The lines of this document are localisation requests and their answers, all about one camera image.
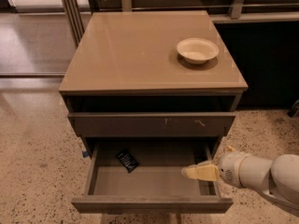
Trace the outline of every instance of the drawer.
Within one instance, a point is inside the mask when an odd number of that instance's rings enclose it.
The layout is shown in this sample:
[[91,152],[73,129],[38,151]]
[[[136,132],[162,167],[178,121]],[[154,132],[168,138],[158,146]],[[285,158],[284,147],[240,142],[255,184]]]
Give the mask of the drawer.
[[70,113],[77,136],[83,137],[222,137],[232,112],[210,113]]
[[[128,149],[139,162],[131,173],[116,155]],[[181,168],[210,160],[198,141],[102,141],[94,148],[84,195],[72,204],[80,213],[224,213],[217,182],[191,180]]]

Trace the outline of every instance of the bowl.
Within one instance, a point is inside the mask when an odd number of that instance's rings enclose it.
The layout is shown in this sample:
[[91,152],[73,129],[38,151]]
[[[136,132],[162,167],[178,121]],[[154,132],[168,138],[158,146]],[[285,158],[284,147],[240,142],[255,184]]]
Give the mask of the bowl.
[[216,44],[202,38],[189,38],[180,41],[177,51],[188,63],[192,64],[205,63],[219,54]]

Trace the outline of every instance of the beige tabletop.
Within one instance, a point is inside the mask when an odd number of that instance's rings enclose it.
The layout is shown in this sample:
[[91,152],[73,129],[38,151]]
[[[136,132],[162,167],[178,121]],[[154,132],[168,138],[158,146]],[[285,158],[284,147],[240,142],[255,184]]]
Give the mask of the beige tabletop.
[[[178,56],[198,37],[220,53],[202,65]],[[247,84],[205,11],[94,13],[68,67],[61,93],[244,91]]]

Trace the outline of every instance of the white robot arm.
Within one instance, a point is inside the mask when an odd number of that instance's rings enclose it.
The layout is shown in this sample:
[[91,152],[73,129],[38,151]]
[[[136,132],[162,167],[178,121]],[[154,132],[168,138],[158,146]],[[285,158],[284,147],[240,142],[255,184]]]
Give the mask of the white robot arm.
[[299,217],[299,156],[286,154],[271,161],[232,150],[223,155],[218,167],[211,162],[182,169],[191,179],[214,181],[219,178],[239,189],[257,191],[267,201]]

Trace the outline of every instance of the speckled floor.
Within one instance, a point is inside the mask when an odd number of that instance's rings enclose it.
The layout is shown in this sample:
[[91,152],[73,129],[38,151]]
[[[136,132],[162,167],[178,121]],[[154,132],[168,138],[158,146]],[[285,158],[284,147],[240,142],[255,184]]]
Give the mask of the speckled floor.
[[[82,144],[67,120],[60,83],[0,79],[0,224],[299,223],[298,217],[257,193],[222,181],[221,195],[234,200],[225,214],[81,215],[71,199],[83,193],[90,160],[82,158]],[[299,119],[289,118],[286,110],[237,111],[215,161],[227,145],[268,159],[283,153],[299,155]]]

